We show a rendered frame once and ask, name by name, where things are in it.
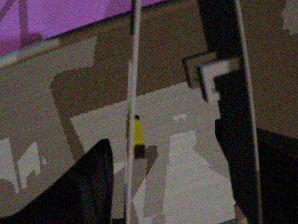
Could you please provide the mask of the grey rectangular roasting tin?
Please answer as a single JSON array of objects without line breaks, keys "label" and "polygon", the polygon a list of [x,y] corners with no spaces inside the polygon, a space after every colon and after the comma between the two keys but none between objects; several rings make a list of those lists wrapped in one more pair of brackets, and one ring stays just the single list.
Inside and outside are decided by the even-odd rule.
[{"label": "grey rectangular roasting tin", "polygon": [[[255,126],[298,139],[298,0],[239,0]],[[112,219],[124,218],[131,11],[0,56],[0,217],[25,208],[101,139],[113,156]],[[140,8],[130,224],[237,224],[218,101],[182,59],[208,51],[197,0]]]}]

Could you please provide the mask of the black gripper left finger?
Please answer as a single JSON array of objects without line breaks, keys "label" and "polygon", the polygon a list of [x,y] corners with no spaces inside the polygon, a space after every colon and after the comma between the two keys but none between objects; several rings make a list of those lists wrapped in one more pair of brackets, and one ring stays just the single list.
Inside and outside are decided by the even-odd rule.
[{"label": "black gripper left finger", "polygon": [[111,224],[113,156],[101,139],[45,192],[0,224]]}]

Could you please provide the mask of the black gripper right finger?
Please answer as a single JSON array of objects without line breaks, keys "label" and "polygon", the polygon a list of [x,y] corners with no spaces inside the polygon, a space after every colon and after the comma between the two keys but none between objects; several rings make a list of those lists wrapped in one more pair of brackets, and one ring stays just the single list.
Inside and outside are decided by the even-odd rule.
[{"label": "black gripper right finger", "polygon": [[[298,224],[298,139],[258,127],[256,135],[263,218],[268,224]],[[227,160],[221,118],[215,120],[215,136]]]}]

